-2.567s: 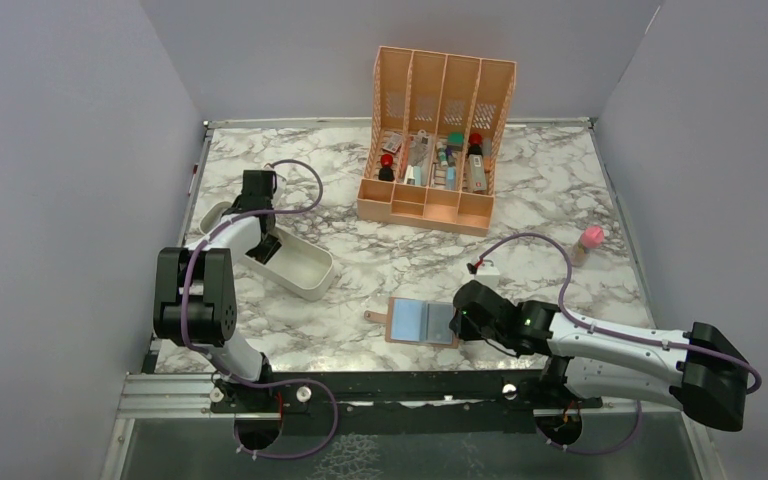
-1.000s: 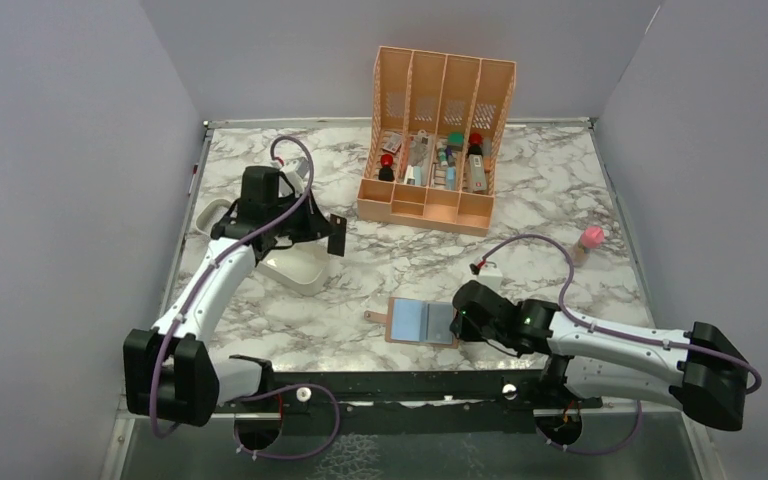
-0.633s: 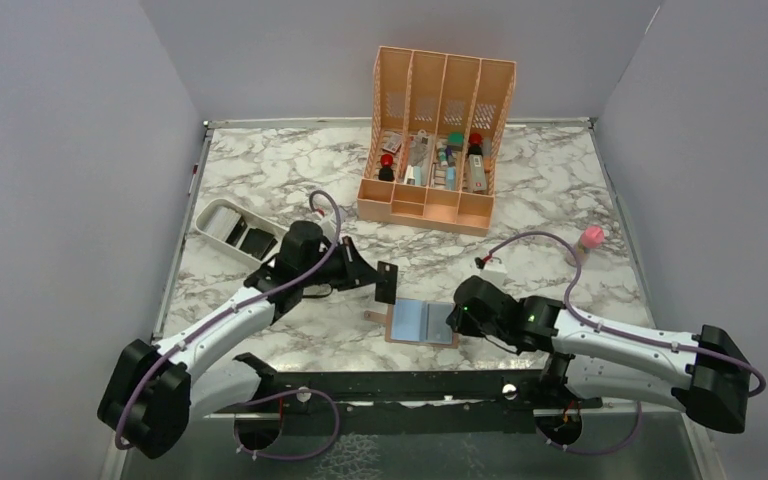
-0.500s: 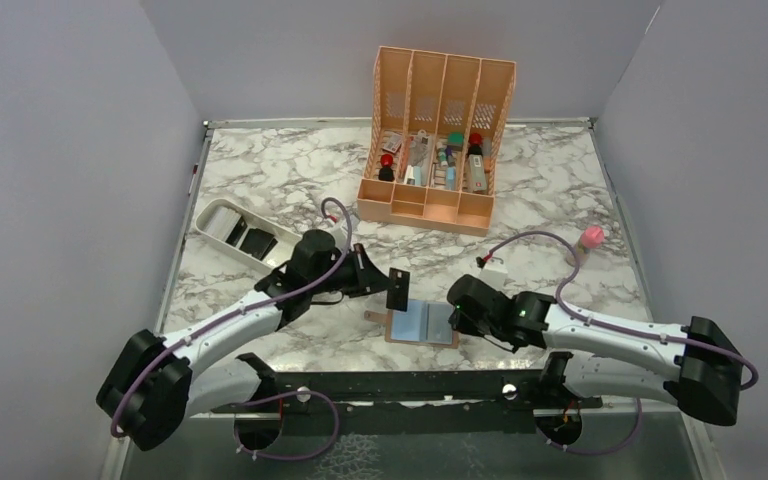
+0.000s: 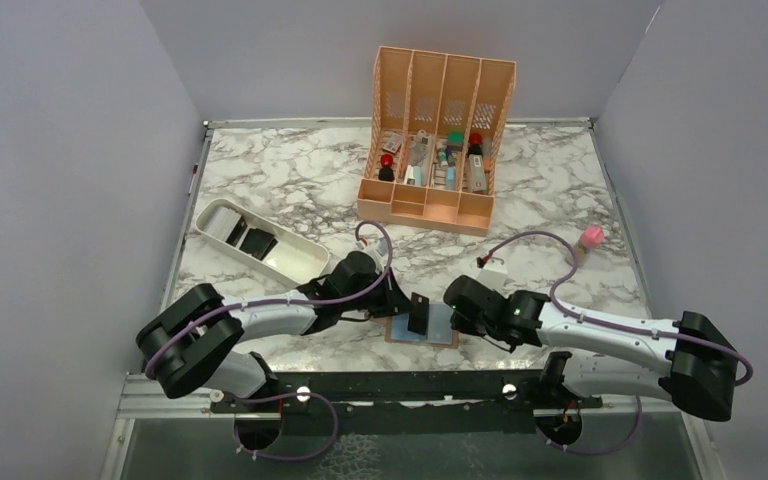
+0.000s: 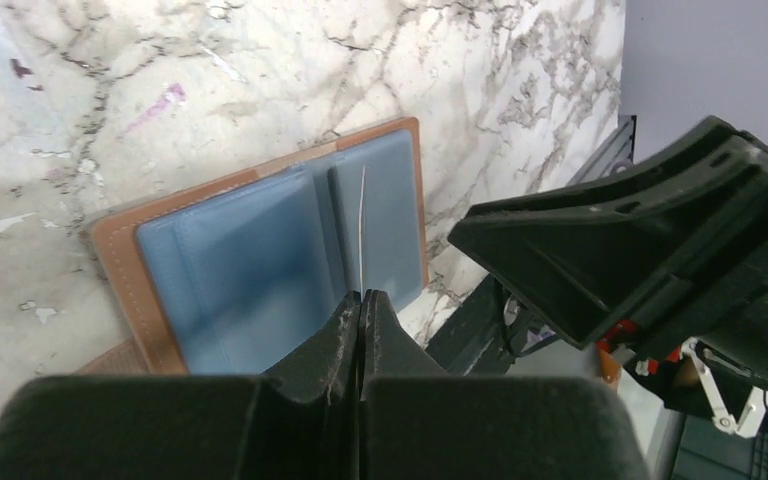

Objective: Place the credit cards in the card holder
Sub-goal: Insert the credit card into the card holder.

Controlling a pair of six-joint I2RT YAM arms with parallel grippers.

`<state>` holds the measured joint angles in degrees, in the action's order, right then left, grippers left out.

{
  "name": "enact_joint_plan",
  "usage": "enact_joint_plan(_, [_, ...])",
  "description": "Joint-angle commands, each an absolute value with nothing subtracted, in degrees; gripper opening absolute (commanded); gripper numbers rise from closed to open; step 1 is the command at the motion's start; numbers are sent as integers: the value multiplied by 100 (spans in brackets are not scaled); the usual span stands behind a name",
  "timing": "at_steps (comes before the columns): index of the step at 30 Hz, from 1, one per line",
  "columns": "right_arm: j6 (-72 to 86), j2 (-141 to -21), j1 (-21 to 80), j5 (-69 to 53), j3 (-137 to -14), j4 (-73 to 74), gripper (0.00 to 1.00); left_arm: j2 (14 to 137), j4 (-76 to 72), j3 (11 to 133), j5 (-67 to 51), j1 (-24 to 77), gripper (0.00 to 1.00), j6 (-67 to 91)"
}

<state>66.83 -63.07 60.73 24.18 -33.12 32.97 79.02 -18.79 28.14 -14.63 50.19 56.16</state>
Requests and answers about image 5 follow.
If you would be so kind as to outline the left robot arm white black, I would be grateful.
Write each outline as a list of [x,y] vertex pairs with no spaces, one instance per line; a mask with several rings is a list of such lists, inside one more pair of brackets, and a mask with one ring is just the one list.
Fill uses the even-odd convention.
[[136,344],[146,376],[168,398],[210,388],[258,411],[273,401],[278,379],[260,354],[235,352],[237,344],[316,334],[343,321],[345,313],[359,312],[368,321],[411,308],[391,270],[353,251],[331,273],[283,294],[225,298],[212,284],[198,284],[149,322]]

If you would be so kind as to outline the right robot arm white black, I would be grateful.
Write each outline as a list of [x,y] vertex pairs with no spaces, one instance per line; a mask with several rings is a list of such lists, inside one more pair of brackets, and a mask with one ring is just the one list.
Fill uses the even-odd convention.
[[552,294],[518,290],[503,296],[465,275],[449,285],[443,302],[461,333],[511,348],[551,348],[536,383],[549,406],[626,395],[669,401],[704,420],[732,417],[734,349],[701,314],[686,312],[678,321],[603,315]]

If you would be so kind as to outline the brown leather card holder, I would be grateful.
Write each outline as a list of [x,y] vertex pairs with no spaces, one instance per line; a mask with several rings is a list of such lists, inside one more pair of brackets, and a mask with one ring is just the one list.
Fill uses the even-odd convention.
[[385,340],[389,343],[429,346],[434,348],[458,347],[458,332],[451,328],[453,310],[445,304],[432,302],[429,307],[428,327],[425,334],[408,329],[409,315],[396,315],[389,319]]

